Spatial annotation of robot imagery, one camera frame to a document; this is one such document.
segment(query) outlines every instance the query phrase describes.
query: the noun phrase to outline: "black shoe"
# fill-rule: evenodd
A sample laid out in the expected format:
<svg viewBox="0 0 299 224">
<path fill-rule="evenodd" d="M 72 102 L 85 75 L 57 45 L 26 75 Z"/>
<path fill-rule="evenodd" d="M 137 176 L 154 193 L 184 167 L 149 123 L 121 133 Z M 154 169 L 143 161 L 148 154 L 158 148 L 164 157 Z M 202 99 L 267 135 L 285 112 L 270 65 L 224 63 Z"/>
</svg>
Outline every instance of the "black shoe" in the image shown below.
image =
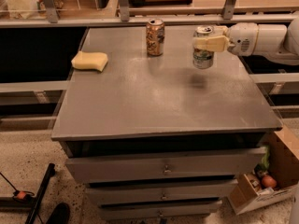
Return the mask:
<svg viewBox="0 0 299 224">
<path fill-rule="evenodd" d="M 67 224 L 69 219 L 69 206 L 67 203 L 59 203 L 46 224 Z"/>
</svg>

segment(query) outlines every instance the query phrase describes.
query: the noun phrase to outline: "gray tabletop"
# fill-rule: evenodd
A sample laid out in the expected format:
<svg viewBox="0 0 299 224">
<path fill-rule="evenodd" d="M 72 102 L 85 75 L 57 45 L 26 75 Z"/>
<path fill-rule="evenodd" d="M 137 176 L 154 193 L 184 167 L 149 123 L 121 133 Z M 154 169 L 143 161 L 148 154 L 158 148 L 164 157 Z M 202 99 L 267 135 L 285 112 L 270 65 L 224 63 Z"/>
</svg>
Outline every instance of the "gray tabletop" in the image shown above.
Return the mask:
<svg viewBox="0 0 299 224">
<path fill-rule="evenodd" d="M 145 27 L 91 29 L 83 51 L 104 52 L 102 73 L 73 73 L 52 139 L 96 140 L 194 133 L 249 133 L 281 122 L 239 59 L 216 53 L 192 65 L 196 26 L 167 26 L 164 54 L 148 57 Z"/>
</svg>

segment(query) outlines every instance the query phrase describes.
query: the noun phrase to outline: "concrete floor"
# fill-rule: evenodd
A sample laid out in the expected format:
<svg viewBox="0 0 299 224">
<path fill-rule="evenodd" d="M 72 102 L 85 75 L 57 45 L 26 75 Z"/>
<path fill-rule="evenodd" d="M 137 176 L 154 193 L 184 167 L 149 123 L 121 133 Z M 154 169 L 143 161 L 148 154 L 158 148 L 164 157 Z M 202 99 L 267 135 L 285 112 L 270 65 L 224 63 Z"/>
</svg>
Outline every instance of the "concrete floor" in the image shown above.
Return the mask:
<svg viewBox="0 0 299 224">
<path fill-rule="evenodd" d="M 283 121 L 299 137 L 299 119 L 285 118 Z M 71 209 L 70 224 L 159 224 L 158 218 L 105 222 L 100 219 L 96 206 L 84 195 L 85 187 L 76 183 L 64 166 L 66 155 L 59 143 L 50 139 L 51 130 L 37 124 L 23 129 L 21 121 L 0 122 L 0 171 L 17 189 L 37 193 L 49 163 L 55 164 L 56 175 L 51 178 L 39 215 L 46 222 L 54 207 L 61 202 Z M 12 187 L 0 178 L 0 196 L 11 197 Z M 292 208 L 292 199 L 272 204 L 237 216 L 227 199 L 217 213 L 208 217 L 169 217 L 167 224 L 287 224 Z M 0 211 L 0 224 L 25 223 L 27 213 Z"/>
</svg>

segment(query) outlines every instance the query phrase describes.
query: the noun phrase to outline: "can lid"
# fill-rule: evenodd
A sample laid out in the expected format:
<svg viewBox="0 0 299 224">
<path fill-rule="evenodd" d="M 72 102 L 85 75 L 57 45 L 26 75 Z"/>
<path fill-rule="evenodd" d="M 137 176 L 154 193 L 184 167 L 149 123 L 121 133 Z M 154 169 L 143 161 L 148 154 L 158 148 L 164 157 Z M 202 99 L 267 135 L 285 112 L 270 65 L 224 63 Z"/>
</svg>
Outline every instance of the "can lid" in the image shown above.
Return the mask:
<svg viewBox="0 0 299 224">
<path fill-rule="evenodd" d="M 163 24 L 163 20 L 162 19 L 151 19 L 151 20 L 149 20 L 149 24 L 158 26 L 158 25 Z"/>
<path fill-rule="evenodd" d="M 198 26 L 196 28 L 196 33 L 199 34 L 210 34 L 214 31 L 213 26 Z"/>
</svg>

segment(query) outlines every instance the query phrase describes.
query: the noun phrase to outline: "sponge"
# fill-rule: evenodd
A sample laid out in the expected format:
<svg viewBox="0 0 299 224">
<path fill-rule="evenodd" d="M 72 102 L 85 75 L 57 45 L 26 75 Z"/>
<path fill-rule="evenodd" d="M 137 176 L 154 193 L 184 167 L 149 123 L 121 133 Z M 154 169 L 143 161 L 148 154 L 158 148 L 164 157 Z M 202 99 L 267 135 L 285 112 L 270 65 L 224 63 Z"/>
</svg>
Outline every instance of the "sponge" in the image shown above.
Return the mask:
<svg viewBox="0 0 299 224">
<path fill-rule="evenodd" d="M 74 68 L 79 70 L 95 69 L 102 72 L 108 62 L 108 57 L 102 52 L 79 51 L 72 60 Z"/>
</svg>

